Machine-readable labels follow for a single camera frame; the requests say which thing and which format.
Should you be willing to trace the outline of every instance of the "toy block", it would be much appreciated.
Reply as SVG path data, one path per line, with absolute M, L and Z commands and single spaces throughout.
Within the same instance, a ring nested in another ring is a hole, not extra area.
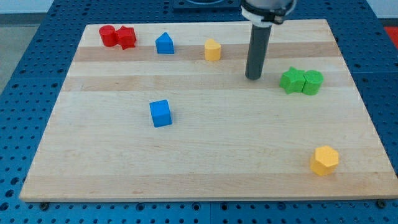
M 172 124 L 172 117 L 167 100 L 149 103 L 150 115 L 155 128 Z
M 168 33 L 164 32 L 155 41 L 158 54 L 174 54 L 173 40 Z
M 133 27 L 122 26 L 116 31 L 116 33 L 118 35 L 119 45 L 122 46 L 123 50 L 130 47 L 136 47 L 137 38 Z
M 304 70 L 290 67 L 289 71 L 282 74 L 279 86 L 285 89 L 287 94 L 301 93 L 305 84 Z
M 311 170 L 320 176 L 331 174 L 337 165 L 338 151 L 330 146 L 316 148 L 310 159 Z
M 323 83 L 322 73 L 315 70 L 309 70 L 304 73 L 304 78 L 305 84 L 302 92 L 306 95 L 317 94 Z
M 213 39 L 207 39 L 205 42 L 205 59 L 207 61 L 216 61 L 221 58 L 221 44 Z
M 116 44 L 118 44 L 118 35 L 116 34 L 116 31 L 113 26 L 111 25 L 106 25 L 101 28 L 99 28 L 99 34 L 102 39 L 102 43 L 106 47 L 113 47 Z

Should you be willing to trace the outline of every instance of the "blue pentagonal prism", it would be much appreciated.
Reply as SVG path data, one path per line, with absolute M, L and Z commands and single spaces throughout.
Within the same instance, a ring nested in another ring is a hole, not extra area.
M 155 128 L 172 124 L 172 116 L 167 100 L 149 103 L 149 108 Z
M 170 38 L 169 34 L 164 32 L 155 41 L 156 51 L 158 54 L 174 54 L 173 40 Z

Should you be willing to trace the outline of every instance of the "wood grain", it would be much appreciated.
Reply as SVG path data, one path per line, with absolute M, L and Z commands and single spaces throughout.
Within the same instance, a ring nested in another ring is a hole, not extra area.
M 87 26 L 20 198 L 27 202 L 340 200 L 398 197 L 398 179 L 324 20 L 274 26 L 262 78 L 244 77 L 248 22 L 132 24 L 135 49 Z M 157 55 L 168 31 L 175 55 Z M 203 58 L 206 38 L 222 59 Z M 281 74 L 319 70 L 319 94 L 286 95 Z M 173 125 L 149 103 L 168 99 Z M 332 175 L 313 150 L 339 151 Z

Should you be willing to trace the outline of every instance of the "green cylinder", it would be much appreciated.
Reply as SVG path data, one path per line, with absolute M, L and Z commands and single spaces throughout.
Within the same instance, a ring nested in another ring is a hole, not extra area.
M 322 73 L 315 70 L 309 70 L 304 73 L 304 78 L 305 84 L 302 92 L 306 95 L 317 94 L 323 83 Z

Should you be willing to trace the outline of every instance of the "metal table surface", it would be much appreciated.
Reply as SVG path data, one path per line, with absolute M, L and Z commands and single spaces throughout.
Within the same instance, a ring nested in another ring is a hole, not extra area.
M 398 171 L 397 51 L 365 0 L 299 0 L 327 19 Z M 0 96 L 0 223 L 398 223 L 398 200 L 39 203 L 18 199 L 86 24 L 240 21 L 238 9 L 173 11 L 171 0 L 55 0 Z

